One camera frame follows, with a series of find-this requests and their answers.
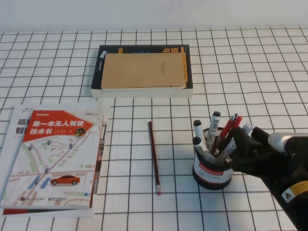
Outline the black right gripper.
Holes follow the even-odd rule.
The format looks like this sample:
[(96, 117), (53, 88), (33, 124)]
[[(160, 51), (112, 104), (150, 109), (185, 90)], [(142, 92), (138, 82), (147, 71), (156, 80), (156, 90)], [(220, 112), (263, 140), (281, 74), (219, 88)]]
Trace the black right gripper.
[(231, 154), (233, 170), (261, 175), (271, 181), (291, 181), (295, 176), (295, 135), (268, 134), (254, 127), (251, 135), (243, 128), (233, 132), (236, 148)]

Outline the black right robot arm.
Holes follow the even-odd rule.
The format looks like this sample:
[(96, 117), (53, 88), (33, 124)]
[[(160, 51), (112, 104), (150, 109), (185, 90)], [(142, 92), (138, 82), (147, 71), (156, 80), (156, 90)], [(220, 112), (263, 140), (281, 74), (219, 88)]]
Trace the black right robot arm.
[(238, 127), (231, 168), (260, 178), (293, 225), (308, 229), (308, 135), (255, 127), (250, 135)]

